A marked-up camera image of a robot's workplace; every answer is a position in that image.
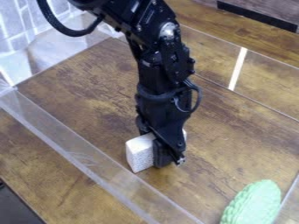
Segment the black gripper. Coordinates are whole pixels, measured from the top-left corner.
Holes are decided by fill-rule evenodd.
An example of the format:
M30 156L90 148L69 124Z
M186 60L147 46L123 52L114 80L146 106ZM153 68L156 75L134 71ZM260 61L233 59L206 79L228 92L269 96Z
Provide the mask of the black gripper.
M193 108L193 86L185 83L164 94L154 94L139 83L137 85L137 119L135 125L142 135L153 132L154 166L164 168L172 163L185 162L186 139L184 125Z

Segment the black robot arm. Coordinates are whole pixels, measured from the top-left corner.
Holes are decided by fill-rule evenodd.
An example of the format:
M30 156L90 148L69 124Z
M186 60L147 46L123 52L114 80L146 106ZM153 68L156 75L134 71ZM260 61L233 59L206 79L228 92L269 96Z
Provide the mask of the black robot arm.
M185 162L184 125L202 96L193 84L196 60L165 0L69 0L103 19L126 40L138 64L135 102L141 133L154 134L154 166Z

